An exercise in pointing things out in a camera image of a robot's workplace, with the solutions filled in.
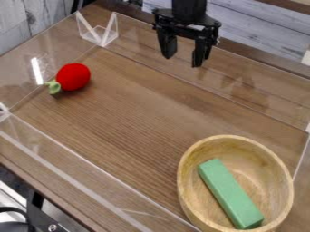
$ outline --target wooden bowl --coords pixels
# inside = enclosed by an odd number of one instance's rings
[[[205,185],[198,165],[218,158],[231,171],[265,222],[251,232],[275,231],[292,210],[294,189],[289,170],[277,154],[254,140],[219,135],[195,143],[178,168],[178,194],[191,223],[207,232],[237,232],[211,191]]]

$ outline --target red strawberry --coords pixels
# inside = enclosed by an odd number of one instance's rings
[[[47,82],[50,86],[50,94],[63,91],[75,91],[82,89],[91,80],[91,72],[87,66],[80,63],[70,63],[64,65],[56,76],[56,80]]]

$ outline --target wooden table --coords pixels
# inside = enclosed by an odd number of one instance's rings
[[[99,4],[84,9],[91,24],[107,22],[110,14]],[[58,45],[55,66],[67,62],[72,52],[75,62],[92,71],[92,82],[58,98],[47,88],[38,88],[12,104],[14,115],[0,123],[0,161],[91,230],[139,231],[111,212],[103,198],[145,210],[141,198],[126,198],[128,189],[100,169],[186,219],[175,189],[178,162],[191,144],[209,136],[237,134],[259,141],[294,174],[308,140],[306,79],[219,49],[201,69],[191,69],[187,40],[181,40],[177,57],[166,61],[150,25],[120,15],[120,38],[107,49],[68,43],[66,34],[76,36],[75,23],[68,18],[2,57],[11,59],[19,51],[32,50],[35,43],[44,44],[46,37],[56,38],[48,40],[52,47]],[[3,82],[0,96],[15,101],[12,96],[30,91],[30,86],[12,84],[2,95]],[[309,193],[308,179],[297,180]],[[146,208],[158,210],[149,204]],[[300,203],[292,215],[281,231],[304,231],[309,204]],[[153,227],[161,221],[153,218],[146,223]]]

